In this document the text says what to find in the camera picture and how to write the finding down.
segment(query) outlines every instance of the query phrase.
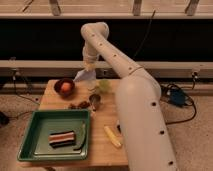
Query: yellow banana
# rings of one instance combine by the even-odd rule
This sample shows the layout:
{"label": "yellow banana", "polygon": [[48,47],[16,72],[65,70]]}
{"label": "yellow banana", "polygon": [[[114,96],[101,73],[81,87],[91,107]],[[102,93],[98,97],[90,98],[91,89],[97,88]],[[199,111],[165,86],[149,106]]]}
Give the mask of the yellow banana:
{"label": "yellow banana", "polygon": [[112,130],[109,128],[109,126],[105,125],[104,126],[104,131],[106,132],[107,136],[109,137],[110,141],[112,142],[112,144],[115,147],[120,148],[122,146],[121,142],[117,139],[117,137],[112,132]]}

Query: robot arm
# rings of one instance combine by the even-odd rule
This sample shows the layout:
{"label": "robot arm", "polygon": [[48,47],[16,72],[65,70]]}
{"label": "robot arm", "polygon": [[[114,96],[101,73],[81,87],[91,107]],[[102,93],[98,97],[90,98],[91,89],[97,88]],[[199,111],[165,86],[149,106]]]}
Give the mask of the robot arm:
{"label": "robot arm", "polygon": [[84,61],[94,63],[101,55],[122,78],[116,106],[131,171],[176,171],[177,164],[161,113],[161,89],[135,61],[110,44],[106,23],[85,24]]}

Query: floor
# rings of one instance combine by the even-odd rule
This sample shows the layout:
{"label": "floor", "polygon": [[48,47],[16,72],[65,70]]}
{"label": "floor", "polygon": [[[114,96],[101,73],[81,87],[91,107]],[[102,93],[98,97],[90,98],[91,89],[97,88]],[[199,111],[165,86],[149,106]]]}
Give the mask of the floor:
{"label": "floor", "polygon": [[[41,95],[26,95],[40,102]],[[181,171],[213,170],[213,96],[193,96],[197,105],[197,116],[184,124],[170,125],[168,130]],[[165,120],[182,119],[192,114],[192,109],[177,108],[161,103]],[[7,116],[17,116],[6,126],[0,127],[0,170],[39,171],[42,168],[22,168],[17,162],[17,154],[22,142],[31,111],[38,105],[16,95],[0,95],[0,110]],[[128,171],[127,167],[98,168],[56,168],[57,171]]]}

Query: wooden table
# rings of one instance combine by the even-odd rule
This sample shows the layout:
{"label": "wooden table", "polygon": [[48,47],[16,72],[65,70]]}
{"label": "wooden table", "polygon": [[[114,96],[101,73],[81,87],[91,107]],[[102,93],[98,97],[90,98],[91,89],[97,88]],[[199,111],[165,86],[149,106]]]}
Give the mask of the wooden table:
{"label": "wooden table", "polygon": [[[67,109],[69,104],[79,104],[88,100],[91,91],[86,82],[76,83],[76,91],[67,99],[62,99],[53,89],[57,80],[50,80],[42,97],[39,109]],[[116,129],[117,113],[114,92],[119,80],[110,80],[111,91],[101,94],[101,106],[98,111],[91,113],[91,135],[88,157],[80,161],[58,162],[20,162],[23,167],[54,167],[54,166],[121,166],[128,165],[124,147],[118,149],[112,145],[104,132],[104,125],[110,126],[116,136],[122,141],[122,136]]]}

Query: tray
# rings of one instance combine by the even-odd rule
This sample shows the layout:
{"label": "tray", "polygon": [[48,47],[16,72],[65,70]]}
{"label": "tray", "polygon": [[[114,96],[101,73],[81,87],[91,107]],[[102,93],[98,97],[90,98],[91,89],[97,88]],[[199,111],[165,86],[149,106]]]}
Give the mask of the tray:
{"label": "tray", "polygon": [[[86,134],[82,134],[85,124]],[[18,154],[19,161],[83,160],[87,157],[89,142],[89,110],[38,110],[32,115]],[[76,144],[84,139],[79,150],[74,146],[52,148],[48,137],[51,133],[73,130]]]}

